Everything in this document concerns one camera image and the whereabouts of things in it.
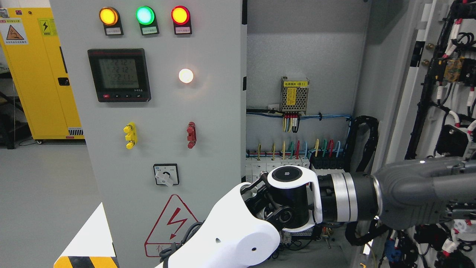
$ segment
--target white indicator light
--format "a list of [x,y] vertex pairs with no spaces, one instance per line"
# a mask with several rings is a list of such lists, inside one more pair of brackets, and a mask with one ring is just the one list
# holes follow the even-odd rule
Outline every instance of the white indicator light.
[[190,69],[182,69],[178,73],[178,78],[185,84],[192,82],[193,72]]

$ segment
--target digital power meter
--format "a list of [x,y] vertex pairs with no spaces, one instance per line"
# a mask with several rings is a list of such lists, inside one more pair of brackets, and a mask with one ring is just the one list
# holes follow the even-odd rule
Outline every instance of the digital power meter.
[[88,56],[99,102],[150,101],[144,49],[90,49]]

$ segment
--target ventilation grille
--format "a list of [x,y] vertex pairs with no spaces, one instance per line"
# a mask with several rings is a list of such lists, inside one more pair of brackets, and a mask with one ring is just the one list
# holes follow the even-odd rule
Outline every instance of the ventilation grille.
[[69,127],[69,135],[70,136],[80,136],[83,135],[83,129],[80,127]]
[[306,112],[307,110],[307,93],[308,88],[297,88],[296,90],[296,104],[287,105],[288,102],[288,88],[283,88],[281,91],[281,111],[282,112]]

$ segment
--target yellow warning sticker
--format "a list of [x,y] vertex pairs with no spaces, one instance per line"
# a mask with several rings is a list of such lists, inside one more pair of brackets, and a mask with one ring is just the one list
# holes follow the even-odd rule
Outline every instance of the yellow warning sticker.
[[58,35],[54,18],[38,19],[38,23],[40,24],[41,33],[43,34],[43,36]]
[[288,94],[286,97],[286,105],[296,105],[296,87],[288,87]]

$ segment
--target lightning bolt symbol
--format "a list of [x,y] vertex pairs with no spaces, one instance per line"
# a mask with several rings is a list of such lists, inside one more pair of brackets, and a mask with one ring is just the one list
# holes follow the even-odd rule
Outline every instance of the lightning bolt symbol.
[[175,210],[174,214],[172,215],[172,217],[170,218],[169,222],[167,223],[167,225],[171,225],[171,224],[175,224],[175,223],[178,223],[178,222],[181,222],[180,226],[177,228],[177,230],[175,231],[175,233],[173,234],[170,234],[170,240],[172,240],[172,238],[176,237],[177,235],[175,235],[179,230],[180,228],[185,224],[185,222],[188,220],[188,218],[186,219],[182,219],[182,220],[177,220],[177,221],[173,221],[175,219],[175,216],[177,216],[177,214],[180,212],[180,207],[177,207],[177,209]]

